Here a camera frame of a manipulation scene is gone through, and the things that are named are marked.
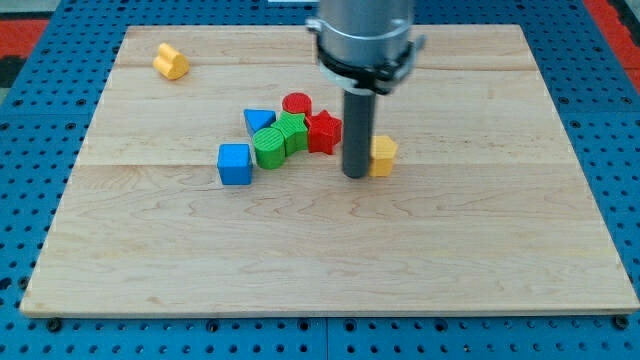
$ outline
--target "wooden board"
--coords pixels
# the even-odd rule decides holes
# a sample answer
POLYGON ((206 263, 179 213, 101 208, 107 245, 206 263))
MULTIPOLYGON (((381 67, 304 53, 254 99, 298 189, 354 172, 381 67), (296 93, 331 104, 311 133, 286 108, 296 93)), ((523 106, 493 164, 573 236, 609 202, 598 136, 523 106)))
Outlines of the wooden board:
POLYGON ((132 27, 21 303, 32 317, 476 316, 639 307, 517 26, 418 26, 391 177, 298 153, 223 187, 242 110, 341 91, 300 27, 132 27), (191 61, 169 82, 166 41, 191 61))

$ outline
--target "toy block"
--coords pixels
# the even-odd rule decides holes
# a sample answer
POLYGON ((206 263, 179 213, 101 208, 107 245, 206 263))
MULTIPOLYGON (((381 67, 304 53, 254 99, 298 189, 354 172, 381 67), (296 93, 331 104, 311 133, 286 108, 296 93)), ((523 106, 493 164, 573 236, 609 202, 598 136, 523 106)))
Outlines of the toy block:
POLYGON ((291 93, 282 99, 282 110, 311 116, 311 98, 305 93, 291 93))
POLYGON ((333 155, 334 145, 342 140, 342 121, 322 110, 318 115, 307 116, 305 123, 309 127, 309 152, 333 155))
POLYGON ((223 185, 249 185, 253 163, 247 144, 222 144, 218 150, 218 173, 223 185))
POLYGON ((286 156, 284 135, 272 127, 258 130, 253 135, 256 163, 263 169, 277 169, 286 156))
POLYGON ((153 59, 153 67, 169 80, 181 78, 189 71, 189 60, 167 43, 158 46, 158 56, 153 59))
POLYGON ((369 176, 389 176, 397 152, 398 144, 387 135, 372 137, 369 176))
POLYGON ((271 126, 276 121, 276 112, 272 110, 244 110, 244 120, 247 124, 249 136, 253 136, 258 130, 271 126))
POLYGON ((280 130, 284 135, 286 156, 307 149, 307 127, 304 125, 304 114, 291 114, 283 111, 278 121, 274 122, 271 127, 280 130))

